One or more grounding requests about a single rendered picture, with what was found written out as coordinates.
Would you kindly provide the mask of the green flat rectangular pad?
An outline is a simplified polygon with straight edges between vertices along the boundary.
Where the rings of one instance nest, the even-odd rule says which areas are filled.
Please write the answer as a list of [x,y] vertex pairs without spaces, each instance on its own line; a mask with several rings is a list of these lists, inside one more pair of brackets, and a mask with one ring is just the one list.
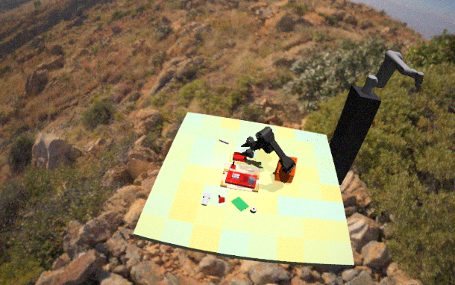
[[239,209],[240,212],[249,207],[240,197],[235,198],[231,202]]

